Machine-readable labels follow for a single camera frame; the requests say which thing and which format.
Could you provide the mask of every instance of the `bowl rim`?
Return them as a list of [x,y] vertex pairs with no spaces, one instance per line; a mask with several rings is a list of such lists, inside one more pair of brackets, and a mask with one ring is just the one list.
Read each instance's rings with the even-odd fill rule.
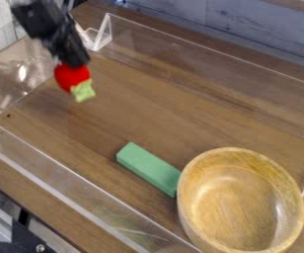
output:
[[[212,155],[214,153],[221,153],[221,152],[230,152],[230,151],[237,151],[237,152],[245,152],[248,154],[254,155],[254,157],[258,157],[261,159],[264,159],[274,168],[277,168],[280,170],[280,172],[283,173],[283,175],[287,177],[288,181],[291,182],[292,186],[293,186],[293,193],[297,196],[299,199],[299,211],[300,211],[300,216],[299,216],[299,222],[296,223],[295,228],[291,230],[291,235],[288,236],[288,238],[276,246],[264,249],[264,250],[258,250],[258,251],[248,251],[248,250],[240,250],[240,249],[234,249],[230,248],[225,245],[222,245],[218,240],[216,239],[210,239],[208,240],[206,237],[204,237],[204,235],[201,234],[197,226],[193,224],[193,222],[190,222],[190,218],[186,214],[186,212],[184,211],[184,203],[182,203],[182,196],[181,193],[185,191],[185,187],[184,187],[184,182],[188,180],[188,174],[192,172],[192,170],[194,170],[193,165],[202,160],[204,158],[208,157],[208,155]],[[303,231],[304,228],[304,197],[301,194],[301,190],[300,187],[293,179],[293,177],[291,176],[291,174],[288,173],[288,171],[284,169],[284,167],[274,162],[269,157],[266,157],[265,155],[262,155],[261,153],[252,151],[249,149],[245,148],[240,148],[240,147],[221,147],[221,148],[216,148],[212,149],[204,153],[201,153],[185,166],[185,169],[181,173],[180,176],[180,180],[178,180],[178,186],[177,186],[177,205],[178,205],[178,215],[182,215],[182,217],[180,218],[181,221],[186,222],[186,225],[189,226],[189,228],[192,229],[192,231],[194,232],[196,236],[200,237],[200,239],[208,243],[212,247],[217,248],[220,251],[226,252],[226,253],[280,253],[284,252],[295,243],[296,239],[300,236],[300,233]]]

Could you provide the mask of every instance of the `green rectangular block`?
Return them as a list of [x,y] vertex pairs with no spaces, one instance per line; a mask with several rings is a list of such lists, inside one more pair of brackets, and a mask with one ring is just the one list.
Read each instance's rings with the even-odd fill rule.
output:
[[181,172],[170,164],[132,142],[118,152],[117,161],[168,195],[176,197]]

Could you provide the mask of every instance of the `red object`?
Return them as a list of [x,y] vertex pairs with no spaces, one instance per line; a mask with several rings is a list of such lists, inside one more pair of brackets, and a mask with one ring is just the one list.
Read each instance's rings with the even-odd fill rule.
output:
[[70,93],[73,86],[90,79],[87,66],[71,68],[66,63],[61,63],[54,69],[54,77],[59,87]]

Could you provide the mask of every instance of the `wooden table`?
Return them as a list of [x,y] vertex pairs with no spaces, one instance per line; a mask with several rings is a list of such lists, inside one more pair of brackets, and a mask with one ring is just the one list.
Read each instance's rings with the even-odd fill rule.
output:
[[[281,72],[304,79],[303,67],[206,38],[101,1],[82,4],[74,11],[74,16],[83,27],[98,27],[107,11],[189,40],[202,42],[234,56],[242,56],[257,64],[274,66]],[[35,51],[41,48],[30,40],[18,42],[0,52],[0,61],[11,60],[14,57],[19,59],[29,57],[26,48],[30,46],[37,48]],[[51,75],[49,71],[51,60],[49,56],[45,57],[47,60],[37,62],[37,65],[46,67],[33,70],[30,76],[38,76],[38,69],[46,69],[42,78],[47,79]],[[97,99],[81,105],[75,104],[50,79],[0,115],[0,126],[29,144],[185,239],[177,218],[176,200],[115,162],[115,153],[129,141],[145,147],[180,169],[196,155],[209,149],[222,146],[249,148],[274,159],[288,169],[303,188],[304,138],[300,135],[304,135],[304,108],[292,109],[289,115],[293,118],[289,118],[288,111],[280,111],[284,103],[278,103],[280,100],[276,99],[265,100],[265,97],[258,97],[258,94],[252,92],[253,89],[244,90],[242,94],[249,94],[248,97],[234,96],[236,89],[212,94],[214,90],[209,87],[217,87],[214,82],[209,79],[204,82],[202,76],[197,79],[194,72],[181,68],[177,59],[172,61],[172,57],[162,67],[176,68],[182,74],[189,81],[185,89],[168,79],[153,76],[156,68],[141,71],[101,54],[91,53],[91,57],[90,69],[95,79]],[[241,70],[238,65],[234,64],[232,67],[236,67],[237,74]],[[245,71],[256,85],[265,85],[265,81],[257,78],[258,75],[261,77],[261,71],[257,72],[256,68]],[[226,75],[226,78],[234,80],[233,75]],[[274,84],[283,84],[277,86],[281,88],[274,90],[273,96],[285,98],[287,91],[291,98],[304,99],[304,87],[289,89],[289,86],[285,86],[291,83],[289,78],[276,76],[272,80]],[[21,81],[6,77],[5,83],[9,87],[19,85]],[[276,106],[265,115],[266,105]],[[37,187],[21,174],[13,172],[2,161],[0,190],[81,250],[94,252],[93,249],[97,248],[98,252],[133,252],[129,246],[93,225],[50,193]],[[301,247],[304,238],[301,240],[300,246],[297,245],[292,252],[304,252],[304,246]]]

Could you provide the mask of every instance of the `wooden bowl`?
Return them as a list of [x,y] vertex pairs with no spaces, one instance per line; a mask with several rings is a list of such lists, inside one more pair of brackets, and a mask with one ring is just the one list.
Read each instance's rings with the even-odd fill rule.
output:
[[284,252],[304,226],[304,199],[264,155],[220,148],[188,164],[178,182],[180,220],[204,252]]

